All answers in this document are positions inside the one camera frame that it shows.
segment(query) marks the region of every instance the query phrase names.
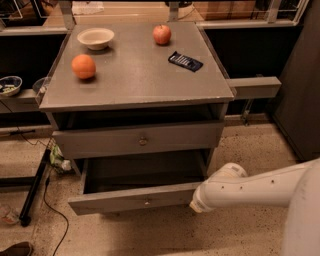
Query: orange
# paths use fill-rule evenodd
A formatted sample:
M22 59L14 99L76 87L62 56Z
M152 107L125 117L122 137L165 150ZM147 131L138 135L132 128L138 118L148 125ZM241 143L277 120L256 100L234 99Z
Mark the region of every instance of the orange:
M73 73L80 79L88 79L96 73L96 64L87 54L80 54L73 58L71 62Z

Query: gray drawer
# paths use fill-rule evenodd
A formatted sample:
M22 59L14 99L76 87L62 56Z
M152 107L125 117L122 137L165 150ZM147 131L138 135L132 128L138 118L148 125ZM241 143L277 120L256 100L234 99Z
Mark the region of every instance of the gray drawer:
M223 121L141 125L56 131L53 137L66 158L81 159L214 148L223 126Z
M189 204L204 161L194 150L87 159L82 194L68 203L77 215Z

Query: drawer handle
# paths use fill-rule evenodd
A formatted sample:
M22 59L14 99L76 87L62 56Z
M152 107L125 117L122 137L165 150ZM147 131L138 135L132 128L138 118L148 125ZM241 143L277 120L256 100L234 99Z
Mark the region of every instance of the drawer handle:
M140 138L140 140L139 140L140 146L145 146L145 145L147 145L147 143L148 143L147 138L145 138L145 137Z

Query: bowl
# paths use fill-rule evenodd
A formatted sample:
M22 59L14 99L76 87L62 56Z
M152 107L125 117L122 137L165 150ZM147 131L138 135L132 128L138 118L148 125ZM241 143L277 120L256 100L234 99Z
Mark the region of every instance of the bowl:
M6 76L0 79L0 95L12 96L20 91L22 84L21 77Z
M114 37L114 32L106 28L89 28L80 32L77 39L90 50L103 50Z

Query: countertop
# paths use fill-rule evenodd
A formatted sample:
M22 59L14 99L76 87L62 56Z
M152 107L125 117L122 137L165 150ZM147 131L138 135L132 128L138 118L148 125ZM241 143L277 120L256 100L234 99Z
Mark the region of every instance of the countertop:
M170 44L157 45L152 37L156 23L76 25L62 52L41 111L108 110L142 106L229 102L234 96L194 22L168 23ZM115 32L110 47L89 50L76 39L90 27ZM178 51L204 63L192 72L168 62ZM78 54L96 62L93 79L80 80L71 70Z

